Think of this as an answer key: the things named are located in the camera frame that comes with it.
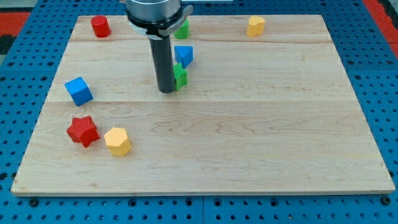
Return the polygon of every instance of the red object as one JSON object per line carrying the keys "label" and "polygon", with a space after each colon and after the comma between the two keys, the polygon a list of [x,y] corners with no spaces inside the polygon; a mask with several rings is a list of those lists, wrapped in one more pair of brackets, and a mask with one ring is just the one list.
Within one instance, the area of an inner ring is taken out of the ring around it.
{"label": "red object", "polygon": [[390,44],[391,49],[398,57],[398,29],[392,24],[391,18],[386,14],[384,7],[378,0],[363,0],[369,13],[372,15],[374,21],[383,33],[384,38]]}
{"label": "red object", "polygon": [[18,36],[30,12],[0,12],[0,36]]}
{"label": "red object", "polygon": [[84,147],[88,147],[90,143],[100,138],[91,116],[73,118],[67,133],[73,142],[82,143]]}
{"label": "red object", "polygon": [[97,37],[107,37],[111,34],[108,20],[104,16],[95,16],[92,18],[91,26],[93,27],[94,34]]}

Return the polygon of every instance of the yellow pentagon block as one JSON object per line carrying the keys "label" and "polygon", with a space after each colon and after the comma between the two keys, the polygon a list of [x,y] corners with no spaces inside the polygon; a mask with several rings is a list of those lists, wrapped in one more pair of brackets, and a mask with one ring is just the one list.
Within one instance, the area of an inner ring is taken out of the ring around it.
{"label": "yellow pentagon block", "polygon": [[254,37],[257,35],[261,35],[264,32],[264,25],[266,24],[266,20],[259,16],[251,16],[249,18],[248,31],[246,35],[248,37]]}
{"label": "yellow pentagon block", "polygon": [[106,146],[114,156],[124,156],[131,150],[131,143],[124,128],[112,128],[104,138]]}

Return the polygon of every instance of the blue pegboard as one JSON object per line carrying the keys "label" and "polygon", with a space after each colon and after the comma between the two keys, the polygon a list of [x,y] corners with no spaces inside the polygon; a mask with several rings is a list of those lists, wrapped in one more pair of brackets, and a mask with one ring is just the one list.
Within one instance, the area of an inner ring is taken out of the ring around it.
{"label": "blue pegboard", "polygon": [[[360,0],[235,0],[195,14],[321,14],[394,183],[398,62]],[[398,195],[18,198],[9,189],[79,15],[117,0],[39,0],[0,67],[0,223],[397,223]]]}

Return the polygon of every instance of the green block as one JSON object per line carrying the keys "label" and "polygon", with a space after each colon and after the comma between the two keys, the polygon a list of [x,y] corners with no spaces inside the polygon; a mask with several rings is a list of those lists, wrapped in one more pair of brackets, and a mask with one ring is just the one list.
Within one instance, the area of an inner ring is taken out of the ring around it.
{"label": "green block", "polygon": [[174,65],[173,69],[174,69],[175,91],[179,91],[181,87],[188,84],[187,71],[182,68],[181,64]]}
{"label": "green block", "polygon": [[174,32],[174,37],[176,39],[186,39],[189,36],[189,22],[188,19],[185,20],[181,28]]}

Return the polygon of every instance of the red cylinder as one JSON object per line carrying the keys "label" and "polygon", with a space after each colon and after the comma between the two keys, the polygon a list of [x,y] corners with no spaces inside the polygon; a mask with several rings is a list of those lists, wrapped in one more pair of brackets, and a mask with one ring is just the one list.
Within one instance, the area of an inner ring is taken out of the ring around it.
{"label": "red cylinder", "polygon": [[95,16],[92,18],[91,26],[93,27],[94,34],[97,37],[107,37],[111,34],[108,20],[104,16]]}

